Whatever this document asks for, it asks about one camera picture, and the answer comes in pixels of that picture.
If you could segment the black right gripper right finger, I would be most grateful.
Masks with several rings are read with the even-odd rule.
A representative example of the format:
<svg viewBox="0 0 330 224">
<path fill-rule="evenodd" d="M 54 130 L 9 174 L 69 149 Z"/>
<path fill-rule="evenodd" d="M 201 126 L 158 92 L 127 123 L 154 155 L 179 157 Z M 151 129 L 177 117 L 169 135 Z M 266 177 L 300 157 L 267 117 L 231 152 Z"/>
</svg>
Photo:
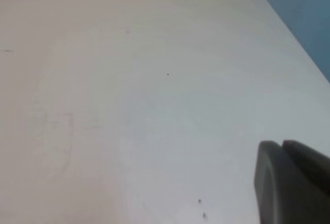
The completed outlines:
<svg viewBox="0 0 330 224">
<path fill-rule="evenodd" d="M 282 148 L 303 175 L 329 196 L 329 157 L 295 140 L 284 140 Z"/>
</svg>

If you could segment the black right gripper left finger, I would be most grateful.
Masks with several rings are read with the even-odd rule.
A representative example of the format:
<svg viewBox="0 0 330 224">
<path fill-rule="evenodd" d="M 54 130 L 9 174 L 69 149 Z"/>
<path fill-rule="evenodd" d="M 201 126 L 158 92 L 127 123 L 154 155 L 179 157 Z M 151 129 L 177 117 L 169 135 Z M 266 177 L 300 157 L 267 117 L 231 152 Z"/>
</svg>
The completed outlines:
<svg viewBox="0 0 330 224">
<path fill-rule="evenodd" d="M 329 223 L 329 196 L 273 141 L 258 147 L 254 187 L 260 223 Z"/>
</svg>

